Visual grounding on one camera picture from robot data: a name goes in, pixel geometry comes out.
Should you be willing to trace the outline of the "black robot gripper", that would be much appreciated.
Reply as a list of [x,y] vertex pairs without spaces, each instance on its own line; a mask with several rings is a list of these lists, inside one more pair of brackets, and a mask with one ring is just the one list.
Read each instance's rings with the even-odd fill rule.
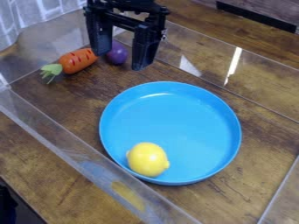
[[133,69],[143,70],[154,63],[169,14],[155,0],[89,0],[85,16],[93,52],[102,56],[111,51],[114,26],[135,31]]

